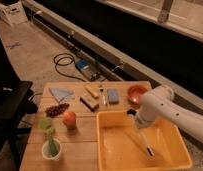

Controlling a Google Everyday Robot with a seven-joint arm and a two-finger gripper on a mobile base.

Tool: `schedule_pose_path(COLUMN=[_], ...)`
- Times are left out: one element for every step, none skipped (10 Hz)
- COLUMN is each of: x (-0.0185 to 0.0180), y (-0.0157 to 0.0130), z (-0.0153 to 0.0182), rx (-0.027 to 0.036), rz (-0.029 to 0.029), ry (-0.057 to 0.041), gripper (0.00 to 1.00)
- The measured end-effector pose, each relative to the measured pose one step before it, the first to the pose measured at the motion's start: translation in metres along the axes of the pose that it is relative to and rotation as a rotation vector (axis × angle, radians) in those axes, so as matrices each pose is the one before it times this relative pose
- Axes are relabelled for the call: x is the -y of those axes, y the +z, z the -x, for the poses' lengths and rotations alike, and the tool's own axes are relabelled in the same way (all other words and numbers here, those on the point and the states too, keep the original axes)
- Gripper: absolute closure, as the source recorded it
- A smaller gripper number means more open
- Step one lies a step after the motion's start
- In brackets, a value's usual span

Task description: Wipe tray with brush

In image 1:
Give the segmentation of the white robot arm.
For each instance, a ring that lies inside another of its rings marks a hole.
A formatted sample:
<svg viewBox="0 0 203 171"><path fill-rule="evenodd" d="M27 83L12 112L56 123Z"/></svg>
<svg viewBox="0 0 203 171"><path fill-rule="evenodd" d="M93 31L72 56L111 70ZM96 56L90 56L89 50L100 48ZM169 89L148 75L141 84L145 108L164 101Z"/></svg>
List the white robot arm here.
<svg viewBox="0 0 203 171"><path fill-rule="evenodd" d="M151 126L161 116L203 143L203 116L175 104L175 93L169 86L161 85L147 90L134 85L128 88L127 97L131 103L140 106L134 115L139 128Z"/></svg>

